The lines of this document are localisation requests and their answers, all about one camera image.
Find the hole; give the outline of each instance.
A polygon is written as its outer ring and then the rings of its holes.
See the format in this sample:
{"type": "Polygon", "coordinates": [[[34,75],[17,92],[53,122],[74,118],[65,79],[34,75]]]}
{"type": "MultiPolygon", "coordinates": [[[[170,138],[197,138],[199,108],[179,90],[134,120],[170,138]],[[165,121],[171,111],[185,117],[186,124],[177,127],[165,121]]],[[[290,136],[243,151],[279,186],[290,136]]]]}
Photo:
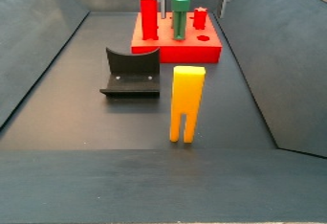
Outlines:
{"type": "Polygon", "coordinates": [[[201,35],[197,37],[199,41],[209,41],[210,40],[210,37],[206,36],[206,35],[201,35]]]}

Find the green peg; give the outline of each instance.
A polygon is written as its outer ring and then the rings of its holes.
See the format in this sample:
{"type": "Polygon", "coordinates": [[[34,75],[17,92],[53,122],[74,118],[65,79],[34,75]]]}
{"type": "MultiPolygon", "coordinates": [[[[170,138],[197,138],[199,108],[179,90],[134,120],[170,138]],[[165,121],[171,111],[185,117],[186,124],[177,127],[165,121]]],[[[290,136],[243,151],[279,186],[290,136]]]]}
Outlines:
{"type": "Polygon", "coordinates": [[[174,39],[186,39],[187,12],[191,7],[191,0],[171,0],[174,39]]]}

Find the black bracket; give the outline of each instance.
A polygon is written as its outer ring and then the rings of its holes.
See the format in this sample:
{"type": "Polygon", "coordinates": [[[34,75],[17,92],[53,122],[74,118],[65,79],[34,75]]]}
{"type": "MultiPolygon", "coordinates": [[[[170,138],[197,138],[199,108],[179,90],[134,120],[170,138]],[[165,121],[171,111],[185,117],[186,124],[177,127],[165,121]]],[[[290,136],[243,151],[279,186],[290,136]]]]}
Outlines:
{"type": "Polygon", "coordinates": [[[110,95],[158,96],[161,94],[161,48],[147,54],[121,54],[106,48],[110,67],[110,95]]]}

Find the yellow arch block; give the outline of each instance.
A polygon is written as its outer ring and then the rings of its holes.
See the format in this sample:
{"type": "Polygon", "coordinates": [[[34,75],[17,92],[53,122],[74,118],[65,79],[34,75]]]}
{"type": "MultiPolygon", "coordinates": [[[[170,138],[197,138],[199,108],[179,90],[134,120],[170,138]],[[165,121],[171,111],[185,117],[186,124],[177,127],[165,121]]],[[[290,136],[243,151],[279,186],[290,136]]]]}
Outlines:
{"type": "Polygon", "coordinates": [[[202,87],[205,83],[205,67],[177,66],[174,68],[170,141],[179,141],[182,115],[187,115],[185,143],[194,140],[202,87]]]}

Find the red base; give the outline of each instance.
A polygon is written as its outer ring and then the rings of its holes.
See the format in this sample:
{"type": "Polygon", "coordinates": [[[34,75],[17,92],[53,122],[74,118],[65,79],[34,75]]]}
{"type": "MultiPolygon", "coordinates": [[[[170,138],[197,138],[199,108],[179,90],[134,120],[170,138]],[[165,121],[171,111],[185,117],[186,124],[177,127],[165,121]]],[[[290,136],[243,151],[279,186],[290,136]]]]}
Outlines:
{"type": "Polygon", "coordinates": [[[174,40],[174,30],[171,29],[171,12],[166,19],[159,14],[159,40],[142,40],[142,16],[138,15],[133,53],[145,54],[161,47],[162,63],[218,63],[221,59],[222,43],[211,23],[210,17],[206,20],[206,29],[197,30],[194,27],[194,13],[189,13],[186,40],[174,40]]]}

